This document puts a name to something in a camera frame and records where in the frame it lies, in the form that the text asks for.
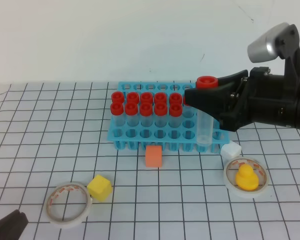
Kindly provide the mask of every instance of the white wall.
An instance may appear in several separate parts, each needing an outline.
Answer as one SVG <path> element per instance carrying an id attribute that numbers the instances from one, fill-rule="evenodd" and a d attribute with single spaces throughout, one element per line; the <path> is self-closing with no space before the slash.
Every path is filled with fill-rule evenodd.
<path id="1" fill-rule="evenodd" d="M 222 77 L 281 22 L 300 33 L 300 0 L 0 0 L 0 83 Z"/>

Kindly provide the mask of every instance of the orange foam block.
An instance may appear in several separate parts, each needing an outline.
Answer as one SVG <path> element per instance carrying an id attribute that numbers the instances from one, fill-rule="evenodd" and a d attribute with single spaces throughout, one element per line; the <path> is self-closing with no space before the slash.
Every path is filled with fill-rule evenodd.
<path id="1" fill-rule="evenodd" d="M 147 168 L 162 167 L 162 146 L 148 145 L 145 148 L 145 166 Z"/>

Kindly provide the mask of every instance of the white block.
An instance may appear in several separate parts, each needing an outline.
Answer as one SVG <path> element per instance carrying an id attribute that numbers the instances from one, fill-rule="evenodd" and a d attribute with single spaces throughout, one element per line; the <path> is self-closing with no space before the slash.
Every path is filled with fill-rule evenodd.
<path id="1" fill-rule="evenodd" d="M 224 159 L 230 160 L 241 154 L 241 146 L 234 141 L 222 146 L 220 154 Z"/>

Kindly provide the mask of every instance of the black object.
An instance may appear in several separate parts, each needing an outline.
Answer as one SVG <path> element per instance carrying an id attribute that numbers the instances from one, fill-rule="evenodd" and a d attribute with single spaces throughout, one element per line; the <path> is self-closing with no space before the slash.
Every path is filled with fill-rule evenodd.
<path id="1" fill-rule="evenodd" d="M 186 104 L 208 113 L 220 129 L 235 132 L 253 122 L 300 129 L 300 38 L 294 24 L 275 38 L 275 50 L 285 59 L 284 75 L 254 67 L 218 79 L 216 88 L 185 90 Z"/>
<path id="2" fill-rule="evenodd" d="M 26 215 L 14 210 L 0 220 L 0 240 L 18 240 L 27 224 Z"/>

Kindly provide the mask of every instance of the yellow cube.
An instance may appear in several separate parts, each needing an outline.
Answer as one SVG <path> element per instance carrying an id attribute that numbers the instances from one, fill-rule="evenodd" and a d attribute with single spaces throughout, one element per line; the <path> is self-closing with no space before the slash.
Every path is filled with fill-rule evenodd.
<path id="1" fill-rule="evenodd" d="M 111 182 L 101 175 L 97 175 L 87 186 L 88 192 L 100 202 L 104 202 L 112 192 Z"/>

